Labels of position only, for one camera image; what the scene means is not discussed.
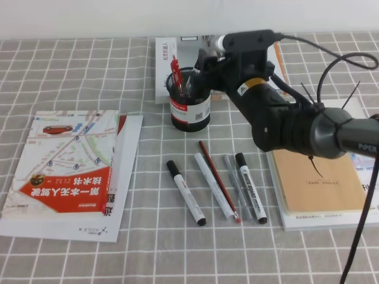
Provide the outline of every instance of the pen holder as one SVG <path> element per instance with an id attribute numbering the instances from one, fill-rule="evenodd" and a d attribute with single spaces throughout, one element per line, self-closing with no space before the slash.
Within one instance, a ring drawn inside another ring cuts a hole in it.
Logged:
<path id="1" fill-rule="evenodd" d="M 185 89 L 187 80 L 196 74 L 192 67 L 180 69 L 182 75 L 182 88 Z M 174 84 L 172 73 L 166 80 L 166 88 L 170 94 L 170 109 L 172 124 L 181 131 L 195 132 L 205 128 L 210 121 L 210 90 L 201 92 L 189 92 L 189 95 L 181 95 L 180 90 Z"/>

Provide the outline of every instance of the white marker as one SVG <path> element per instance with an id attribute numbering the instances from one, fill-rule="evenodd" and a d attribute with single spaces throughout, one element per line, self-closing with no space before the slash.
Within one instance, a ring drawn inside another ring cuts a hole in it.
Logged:
<path id="1" fill-rule="evenodd" d="M 243 177 L 243 181 L 248 189 L 249 197 L 251 203 L 253 204 L 253 208 L 260 224 L 267 223 L 267 216 L 265 210 L 263 208 L 262 202 L 259 199 L 258 192 L 256 191 L 253 179 L 250 175 L 250 170 L 246 165 L 245 157 L 242 153 L 238 153 L 236 155 L 237 164 L 239 166 L 239 170 L 241 171 L 241 175 Z"/>
<path id="2" fill-rule="evenodd" d="M 192 195 L 191 191 L 188 189 L 187 184 L 185 183 L 182 175 L 180 174 L 178 168 L 176 167 L 174 161 L 170 160 L 167 162 L 167 167 L 174 179 L 174 182 L 176 183 L 177 187 L 180 190 L 180 193 L 182 194 L 185 203 L 187 204 L 189 210 L 192 213 L 192 216 L 195 218 L 196 223 L 199 226 L 204 226 L 207 223 L 207 220 L 205 220 L 205 216 L 203 212 L 201 212 L 201 209 L 199 205 L 197 204 L 194 196 Z"/>
<path id="3" fill-rule="evenodd" d="M 230 216 L 234 216 L 235 214 L 233 213 L 229 203 L 227 203 L 227 200 L 223 192 L 221 191 L 219 184 L 216 182 L 203 156 L 200 153 L 197 153 L 195 154 L 195 160 L 197 164 L 199 165 L 200 170 L 203 173 L 205 179 L 207 180 L 208 185 L 211 188 L 214 197 L 216 197 L 217 202 L 219 203 L 222 211 L 224 212 L 225 217 L 229 218 Z"/>

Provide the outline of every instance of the map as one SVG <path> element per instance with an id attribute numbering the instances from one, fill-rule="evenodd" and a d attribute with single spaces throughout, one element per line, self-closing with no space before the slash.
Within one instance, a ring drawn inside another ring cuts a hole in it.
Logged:
<path id="1" fill-rule="evenodd" d="M 117 126 L 118 111 L 37 112 L 3 216 L 104 214 Z"/>

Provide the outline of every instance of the red pencil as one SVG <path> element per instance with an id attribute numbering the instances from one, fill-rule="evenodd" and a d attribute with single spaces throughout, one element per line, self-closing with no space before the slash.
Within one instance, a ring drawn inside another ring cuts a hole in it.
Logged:
<path id="1" fill-rule="evenodd" d="M 230 199 L 229 194 L 227 194 L 227 191 L 226 191 L 226 188 L 223 184 L 223 181 L 221 180 L 219 173 L 217 173 L 216 167 L 214 166 L 212 159 L 208 154 L 208 151 L 207 151 L 207 148 L 205 147 L 205 144 L 202 141 L 199 141 L 199 144 L 200 144 L 201 149 L 204 152 L 205 159 L 208 161 L 208 164 L 211 167 L 211 171 L 212 171 L 214 178 L 216 179 L 217 183 L 219 184 L 219 187 L 221 188 L 221 191 L 223 192 L 223 194 L 227 200 L 227 203 L 229 203 L 229 206 L 231 207 L 233 213 L 235 214 L 235 220 L 237 221 L 237 223 L 240 223 L 241 219 L 238 216 L 237 210 L 236 210 L 235 206 L 233 205 L 233 202 Z"/>

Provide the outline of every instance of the brown notebook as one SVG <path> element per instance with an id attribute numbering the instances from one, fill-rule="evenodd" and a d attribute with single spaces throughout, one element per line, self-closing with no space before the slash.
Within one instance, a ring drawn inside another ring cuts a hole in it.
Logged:
<path id="1" fill-rule="evenodd" d="M 289 213 L 362 210 L 365 193 L 349 158 L 328 160 L 287 150 L 274 151 Z"/>

